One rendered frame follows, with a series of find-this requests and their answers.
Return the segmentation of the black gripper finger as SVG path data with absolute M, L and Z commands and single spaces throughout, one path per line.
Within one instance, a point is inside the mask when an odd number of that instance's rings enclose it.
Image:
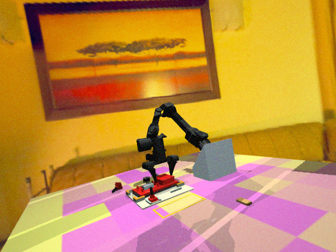
M 152 177 L 153 177 L 154 180 L 156 181 L 156 171 L 155 171 L 155 168 L 150 169 L 150 170 L 148 170 L 148 171 L 151 173 Z
M 167 162 L 167 163 L 168 163 L 168 165 L 169 165 L 170 175 L 172 175 L 172 174 L 173 174 L 173 171 L 174 171 L 174 167 L 175 167 L 177 161 L 176 161 L 176 162 Z

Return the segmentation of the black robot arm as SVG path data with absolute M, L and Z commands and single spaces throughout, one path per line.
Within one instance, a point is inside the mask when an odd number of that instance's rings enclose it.
M 163 113 L 161 113 L 163 111 Z M 158 135 L 159 132 L 159 119 L 160 117 L 172 118 L 175 123 L 186 133 L 185 139 L 196 148 L 202 150 L 204 144 L 211 143 L 208 138 L 208 134 L 191 127 L 178 113 L 174 104 L 168 102 L 162 104 L 155 109 L 152 123 L 148 127 L 146 138 L 137 139 L 137 147 L 139 152 L 159 149 L 164 147 L 163 138 L 166 138 L 163 133 Z

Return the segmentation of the tan flat rectangular block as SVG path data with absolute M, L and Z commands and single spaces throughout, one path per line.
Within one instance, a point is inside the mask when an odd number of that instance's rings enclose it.
M 249 201 L 249 200 L 247 200 L 247 199 L 245 199 L 245 198 L 242 198 L 242 197 L 237 198 L 236 201 L 239 202 L 239 203 L 241 203 L 241 204 L 244 204 L 244 205 L 246 205 L 246 206 L 252 204 L 251 201 Z

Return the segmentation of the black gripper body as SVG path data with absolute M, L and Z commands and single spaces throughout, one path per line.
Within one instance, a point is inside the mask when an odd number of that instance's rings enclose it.
M 152 152 L 154 153 L 155 161 L 154 162 L 151 162 L 151 161 L 143 162 L 142 168 L 146 170 L 150 170 L 150 169 L 153 169 L 155 165 L 158 165 L 161 163 L 179 161 L 179 157 L 177 155 L 169 155 L 166 157 L 165 151 L 166 149 L 164 147 L 159 148 L 159 149 L 153 149 Z

